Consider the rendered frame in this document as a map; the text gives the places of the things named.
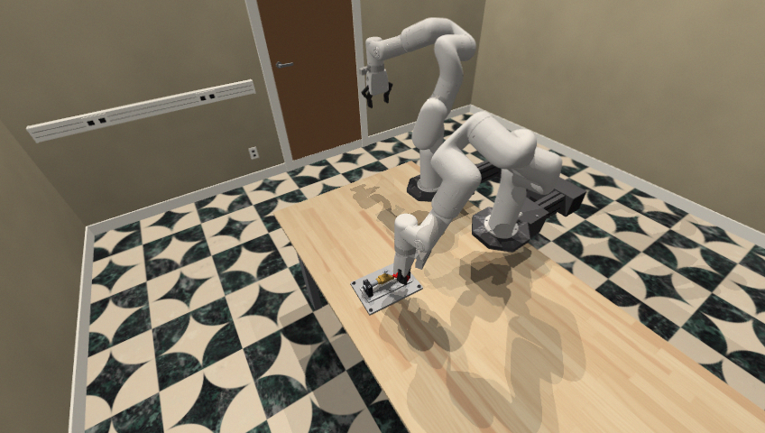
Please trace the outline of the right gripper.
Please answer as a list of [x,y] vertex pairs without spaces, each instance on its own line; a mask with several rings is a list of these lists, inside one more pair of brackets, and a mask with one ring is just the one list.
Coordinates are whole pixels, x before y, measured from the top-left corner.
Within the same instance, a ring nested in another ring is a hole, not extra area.
[[[377,73],[380,73],[380,74],[377,74]],[[384,102],[387,104],[389,103],[389,95],[392,90],[392,85],[393,85],[392,83],[388,82],[386,69],[381,72],[367,71],[366,88],[361,93],[367,99],[367,105],[370,108],[373,108],[373,101],[371,100],[372,96],[376,96],[381,93],[384,93],[383,94]],[[367,95],[365,94],[366,91],[368,93]]]

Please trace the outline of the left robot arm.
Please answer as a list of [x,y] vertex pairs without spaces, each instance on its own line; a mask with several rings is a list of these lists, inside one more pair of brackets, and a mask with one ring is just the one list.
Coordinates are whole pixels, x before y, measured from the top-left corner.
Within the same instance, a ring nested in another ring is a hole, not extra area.
[[411,214],[401,214],[394,221],[394,249],[400,255],[417,259],[415,268],[423,269],[438,239],[481,183],[481,172],[462,152],[469,143],[492,165],[502,169],[492,213],[484,220],[490,235],[504,239],[515,236],[526,189],[547,195],[558,184],[562,159],[537,147],[532,131],[509,132],[487,112],[472,115],[431,159],[432,169],[443,181],[431,201],[428,216],[420,226]]

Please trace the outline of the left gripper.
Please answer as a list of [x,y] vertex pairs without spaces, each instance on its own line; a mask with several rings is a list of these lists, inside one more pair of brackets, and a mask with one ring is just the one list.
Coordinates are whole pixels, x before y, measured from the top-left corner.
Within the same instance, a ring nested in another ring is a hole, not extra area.
[[393,262],[393,274],[397,275],[397,281],[401,284],[407,285],[407,275],[410,276],[410,269],[414,262],[414,258],[404,256],[396,253]]

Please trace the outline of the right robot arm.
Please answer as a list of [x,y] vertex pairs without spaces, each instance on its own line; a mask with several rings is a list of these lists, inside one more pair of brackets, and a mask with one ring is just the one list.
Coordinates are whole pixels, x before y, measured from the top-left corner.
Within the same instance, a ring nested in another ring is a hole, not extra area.
[[387,40],[368,38],[365,42],[367,66],[359,69],[362,76],[367,70],[381,72],[385,60],[431,44],[435,44],[440,75],[433,94],[420,109],[411,137],[419,149],[420,179],[417,186],[425,192],[437,192],[443,181],[430,162],[443,143],[444,121],[463,82],[460,61],[470,60],[475,55],[475,39],[447,18],[428,18],[404,29],[399,36]]

